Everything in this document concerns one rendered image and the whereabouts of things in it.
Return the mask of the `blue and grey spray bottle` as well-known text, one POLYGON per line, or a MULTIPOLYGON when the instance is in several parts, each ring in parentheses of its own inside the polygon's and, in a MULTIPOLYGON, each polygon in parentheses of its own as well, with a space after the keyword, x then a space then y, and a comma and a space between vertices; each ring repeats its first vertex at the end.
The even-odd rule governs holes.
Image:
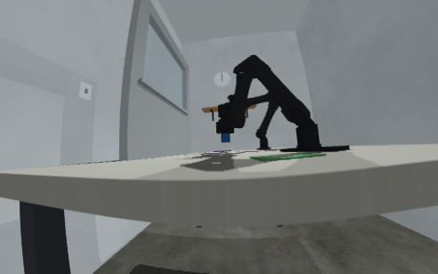
POLYGON ((229 133, 221 133, 221 143, 231 142, 229 133))

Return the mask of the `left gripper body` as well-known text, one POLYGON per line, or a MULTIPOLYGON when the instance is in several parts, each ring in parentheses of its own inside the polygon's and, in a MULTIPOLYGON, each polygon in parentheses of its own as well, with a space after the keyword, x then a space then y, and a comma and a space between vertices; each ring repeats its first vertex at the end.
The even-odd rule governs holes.
POLYGON ((234 128, 231 128, 227 131, 223 131, 220 127, 219 127, 219 122, 216 122, 216 133, 234 133, 234 128))

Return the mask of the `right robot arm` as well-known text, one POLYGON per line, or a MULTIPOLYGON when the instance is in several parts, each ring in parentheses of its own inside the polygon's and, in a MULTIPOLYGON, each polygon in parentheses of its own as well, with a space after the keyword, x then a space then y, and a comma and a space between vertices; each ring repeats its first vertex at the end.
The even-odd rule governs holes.
MULTIPOLYGON (((234 94, 229 95, 227 97, 227 99, 230 102, 227 102, 227 103, 232 105, 233 98, 234 98, 234 94)), ((266 115, 264 117, 262 124, 260 125, 259 129, 257 129, 257 131, 256 131, 257 135, 255 134, 255 136, 257 138, 259 137, 259 139, 260 139, 260 149, 271 149, 268 147, 268 140, 267 140, 265 135, 267 134, 267 129, 268 129, 268 126, 272 120, 272 117, 273 117, 275 111, 279 107, 278 102, 276 100, 274 100, 274 98, 268 92, 265 95, 257 96, 254 98, 248 98, 246 106, 250 107, 254 104, 263 103, 263 102, 269 102, 269 104, 268 104, 269 107, 267 109, 267 112, 266 112, 266 115), (251 105, 248 105, 248 104, 251 104, 251 105), (276 107, 276 109, 275 109, 275 107, 276 107)))

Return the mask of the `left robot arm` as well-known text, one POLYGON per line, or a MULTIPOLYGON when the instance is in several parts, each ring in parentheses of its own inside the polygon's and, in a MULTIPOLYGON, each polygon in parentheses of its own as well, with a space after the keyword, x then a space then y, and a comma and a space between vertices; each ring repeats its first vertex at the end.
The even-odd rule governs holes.
POLYGON ((218 105, 218 117, 221 118, 219 119, 219 127, 222 130, 229 130, 230 127, 242 128, 244 126, 249 87, 253 78, 257 78, 278 102, 284 117, 289 122, 298 125, 296 128, 297 149, 280 149, 281 152, 331 152, 350 149, 349 146, 322 147, 318 125, 312 121, 309 109, 274 75, 271 68, 256 55, 251 55, 242 61, 234 68, 233 73, 237 74, 237 76, 232 105, 228 103, 218 105), (226 117, 228 118, 226 119, 226 117))

